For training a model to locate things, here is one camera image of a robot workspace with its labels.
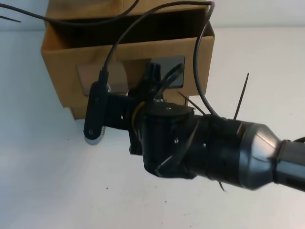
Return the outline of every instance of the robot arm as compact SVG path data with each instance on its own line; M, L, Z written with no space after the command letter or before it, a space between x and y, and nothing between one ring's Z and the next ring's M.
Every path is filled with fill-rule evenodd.
M147 172L164 178L207 177L255 190L275 182L305 191L305 144L280 140L265 125L163 101L162 93L183 71L173 68L160 81L150 64L128 96L109 92L108 73L91 87L84 127L88 142L108 126L129 131L130 153L143 156Z

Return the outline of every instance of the white wall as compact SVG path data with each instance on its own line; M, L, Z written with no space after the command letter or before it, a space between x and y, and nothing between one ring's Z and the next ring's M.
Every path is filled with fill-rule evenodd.
M280 138L304 136L305 29L215 33L207 90L214 109L233 117L249 71L239 118L267 124ZM1 229L305 228L301 191L224 185L225 193L202 177L154 177L129 155L125 131L107 128L100 145L87 145L83 121L57 98L42 38L0 32Z
M227 27L299 27L305 26L303 0L215 0L212 18L215 28ZM48 0L2 0L1 3L44 15ZM22 24L0 20L1 30L44 30L37 19L0 9L0 15L22 21Z

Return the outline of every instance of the black cable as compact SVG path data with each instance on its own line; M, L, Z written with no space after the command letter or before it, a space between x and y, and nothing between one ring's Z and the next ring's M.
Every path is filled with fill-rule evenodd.
M194 48L194 55L193 55L193 72L194 72L194 78L195 78L195 83L196 83L196 87L197 87L197 91L198 94L200 95L204 105L206 106L206 108L209 110L209 112L211 112L211 114L213 115L218 115L216 113L216 111L211 107L211 105L209 104L208 100L206 99L204 92L201 88L200 85L200 79L199 79L199 74L198 74L198 53L199 53L199 47L200 47L200 43L201 43L201 39L204 35L204 32L207 28L207 26L209 25L209 20L210 17L213 13L215 5L213 4L210 8L210 10L208 11L206 18L204 20L204 23L202 25L202 28L200 30L200 34L197 37L196 43L195 43L195 48Z
M235 112L235 115L234 115L234 120L237 119L237 116L238 116L238 113L239 113L239 109L240 109L240 106L241 106L243 98L244 98L244 92L246 91L246 86L247 86L247 83L248 83L248 78L249 78L249 73L248 73L248 75L246 77L246 81L244 82L244 87L243 87L242 94L240 95L240 98L239 98L239 101L238 101L237 109L236 109L236 112Z
M204 105L207 107L207 109L214 115L217 115L217 113L214 111L214 109L210 106L210 104L208 103L207 99L204 96L204 93L202 91L202 88L200 86L200 81L199 81L199 76L198 76L198 52L199 52L199 46L200 46L200 41L204 35L204 32L206 31L207 26L209 25L209 20L210 17L212 15L212 12L214 10L215 7L215 3L213 1L204 1L204 2L200 2L200 1L179 1L179 2L170 2L170 3L166 3L160 6L157 6L149 11L147 11L145 14L143 14L140 18L138 18L131 26L129 26L127 28L127 30L119 37L119 39L117 40L117 42L112 46L107 59L104 63L103 66L103 70L107 71L108 68L108 64L114 54L115 49L117 48L118 44L123 40L123 38L126 36L126 34L129 33L129 31L135 26L137 25L140 21L142 21L144 18L146 18L147 16L149 16L150 14L162 9L162 8L166 8L166 7L170 7L170 6L178 6L178 5L199 5L199 6L210 6L206 17L203 21L203 26L200 30L200 34L196 40L196 45L195 45L195 49L194 49L194 59L193 59L193 70L194 70L194 77L195 77L195 83L196 83L196 87L198 90L198 94L200 95Z
M192 104L198 111L200 111L203 115L205 115L205 112L200 109L199 106L197 106L192 100L190 100L188 97L186 97L184 94L181 92L178 92L186 101L188 101L190 104Z
M50 22L50 23L53 23L53 24L64 25L64 26L84 27L84 26L99 26L99 25L104 25L104 24L119 20L119 19L125 17L127 14L129 14L134 9L134 7L139 3L139 1L140 0L135 0L133 5L128 10L126 10L124 13L122 13L118 16L115 16L113 18L110 18L110 19L107 19L107 20L104 20L104 21L84 22L84 23L71 22L71 21L61 21L61 20L56 20L56 19L52 19L52 18L47 18L47 17L43 17L43 16L35 14L35 13L31 13L31 12L13 7L13 6L2 4L2 3L0 3L0 8L2 7L2 8L13 10L13 11L16 11L16 12L19 12L19 13L23 13L23 14L26 14L28 16L31 16L31 17L34 17L34 18L37 18L37 19L41 19L41 20L44 20L44 21L47 21L47 22Z

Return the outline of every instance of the box flap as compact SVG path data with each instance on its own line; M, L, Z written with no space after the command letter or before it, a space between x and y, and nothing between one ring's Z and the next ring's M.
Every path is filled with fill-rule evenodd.
M54 19L73 20L89 18L109 18L125 12L135 0L50 0L46 16ZM129 15L141 15L148 10L173 2L173 0L140 0ZM158 12L181 9L196 9L201 6L174 6Z

